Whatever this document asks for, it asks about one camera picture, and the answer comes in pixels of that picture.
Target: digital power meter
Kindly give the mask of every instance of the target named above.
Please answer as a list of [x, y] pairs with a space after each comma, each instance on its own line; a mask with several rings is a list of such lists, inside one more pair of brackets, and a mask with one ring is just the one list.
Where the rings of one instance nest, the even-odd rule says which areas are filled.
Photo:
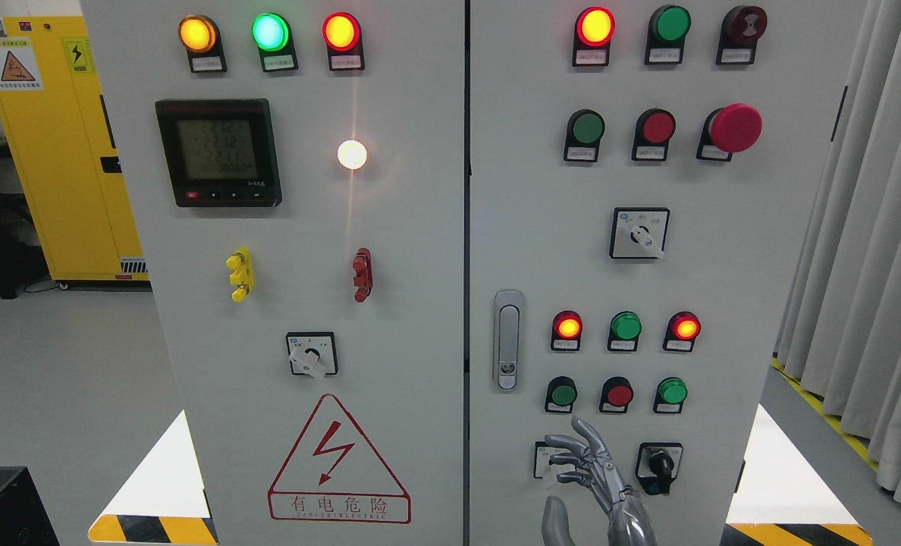
[[162, 100], [155, 110], [177, 206], [281, 203], [268, 100]]

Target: green indicator light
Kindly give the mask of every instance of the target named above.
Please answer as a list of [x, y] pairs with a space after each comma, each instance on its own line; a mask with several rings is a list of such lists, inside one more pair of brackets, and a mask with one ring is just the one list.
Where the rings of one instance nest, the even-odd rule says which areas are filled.
[[690, 13], [680, 6], [670, 6], [659, 14], [652, 25], [652, 34], [656, 40], [672, 44], [683, 40], [690, 29]]
[[260, 49], [277, 52], [288, 44], [288, 24], [277, 14], [260, 14], [252, 24], [252, 37]]
[[668, 404], [679, 404], [686, 400], [686, 383], [682, 379], [673, 377], [659, 384], [658, 393], [660, 400]]
[[579, 116], [572, 125], [572, 135], [582, 144], [592, 144], [602, 138], [606, 132], [606, 122], [593, 111], [587, 111]]
[[626, 311], [613, 318], [611, 328], [613, 328], [613, 335], [617, 338], [630, 340], [639, 337], [642, 331], [642, 323], [635, 313]]
[[551, 392], [551, 401], [559, 406], [569, 406], [579, 396], [575, 387], [569, 387], [568, 384], [562, 384]]

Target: yellow cabinet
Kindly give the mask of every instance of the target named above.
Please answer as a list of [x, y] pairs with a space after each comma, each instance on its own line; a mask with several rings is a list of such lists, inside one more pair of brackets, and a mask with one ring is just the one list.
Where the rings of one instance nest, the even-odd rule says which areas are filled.
[[145, 281], [82, 17], [4, 17], [0, 118], [58, 281]]

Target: lcd display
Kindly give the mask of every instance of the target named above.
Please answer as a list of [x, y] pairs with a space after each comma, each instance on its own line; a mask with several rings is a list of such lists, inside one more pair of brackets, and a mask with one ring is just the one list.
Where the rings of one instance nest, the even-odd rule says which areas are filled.
[[177, 134], [190, 179], [259, 179], [248, 120], [179, 120]]

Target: black box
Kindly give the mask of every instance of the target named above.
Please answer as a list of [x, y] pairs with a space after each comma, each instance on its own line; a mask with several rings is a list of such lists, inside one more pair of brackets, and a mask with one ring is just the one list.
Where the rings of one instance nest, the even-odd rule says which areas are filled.
[[0, 546], [59, 546], [25, 466], [0, 466]]

